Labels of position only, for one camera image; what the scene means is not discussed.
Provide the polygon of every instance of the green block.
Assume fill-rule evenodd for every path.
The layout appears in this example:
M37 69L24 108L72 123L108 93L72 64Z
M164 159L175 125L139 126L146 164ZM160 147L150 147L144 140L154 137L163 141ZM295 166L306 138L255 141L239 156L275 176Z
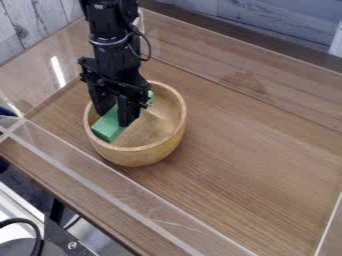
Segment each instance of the green block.
M152 91L148 91L148 97L154 100L155 95ZM112 143L116 140L124 129L119 126L117 105L111 108L91 127L92 133L107 143Z

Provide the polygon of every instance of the bowl rim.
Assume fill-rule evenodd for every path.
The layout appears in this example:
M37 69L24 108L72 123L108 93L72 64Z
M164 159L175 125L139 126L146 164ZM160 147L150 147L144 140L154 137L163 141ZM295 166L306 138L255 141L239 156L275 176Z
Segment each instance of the bowl rim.
M87 107L85 107L84 116L83 116L83 125L84 125L84 128L85 128L85 133L87 133L88 137L91 138L92 142L99 144L105 149L120 151L120 152L146 151L146 150L148 150L151 148L155 148L155 147L163 145L164 143L167 143L176 136L176 134L179 133L179 131L183 129L183 127L186 125L187 105L186 105L186 101L184 101L180 93L170 85L167 85L167 84L164 84L162 82L156 82L156 81L148 81L148 82L152 85L159 85L159 86L164 87L176 96L178 101L180 103L180 109L182 109L180 122L179 122L176 128L174 129L172 133L170 134L170 136L167 136L160 141L158 141L158 142L155 142L152 144L144 145L144 146L139 146L139 147L119 147L119 146L115 146L115 145L104 142L101 139L99 139L96 137L96 135L91 131L91 127L88 125L88 113L89 113L89 110L91 110L91 107L92 107L93 104L92 104L92 102L89 102Z

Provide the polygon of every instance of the wooden table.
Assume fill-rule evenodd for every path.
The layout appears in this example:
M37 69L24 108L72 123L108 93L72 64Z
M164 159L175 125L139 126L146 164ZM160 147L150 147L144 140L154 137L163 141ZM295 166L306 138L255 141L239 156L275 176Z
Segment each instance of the wooden table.
M148 11L146 29L155 58L142 73L178 89L190 111L184 140L164 161L136 169L113 166L87 141L81 118L89 97L75 64L91 54L83 20L1 67L7 101L95 162L255 254L314 255L342 191L342 75ZM16 139L3 141L1 155L104 232L143 255L191 254ZM53 156L53 143L44 147ZM63 162L69 154L55 157ZM96 172L87 161L68 164L115 193L119 176ZM211 246L210 237L202 242ZM210 255L238 255L231 250L208 248Z

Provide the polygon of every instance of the wooden bowl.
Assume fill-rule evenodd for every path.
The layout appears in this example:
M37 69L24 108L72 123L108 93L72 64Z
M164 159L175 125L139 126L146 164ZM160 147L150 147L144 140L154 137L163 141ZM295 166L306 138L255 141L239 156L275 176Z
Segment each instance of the wooden bowl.
M146 166L166 158L184 134L187 107L180 94L163 83L150 83L154 104L112 144L100 140L91 131L100 118L92 103L84 112L84 128L93 148L107 160L127 167Z

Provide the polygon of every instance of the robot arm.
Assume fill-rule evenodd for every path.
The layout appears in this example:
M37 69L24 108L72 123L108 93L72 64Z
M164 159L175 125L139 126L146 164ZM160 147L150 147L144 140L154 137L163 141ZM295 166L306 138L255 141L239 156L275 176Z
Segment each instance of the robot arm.
M119 125L130 126L148 106L150 84L139 74L142 61L136 0L80 0L89 23L95 58L80 58L81 80L88 84L96 112L103 116L117 104Z

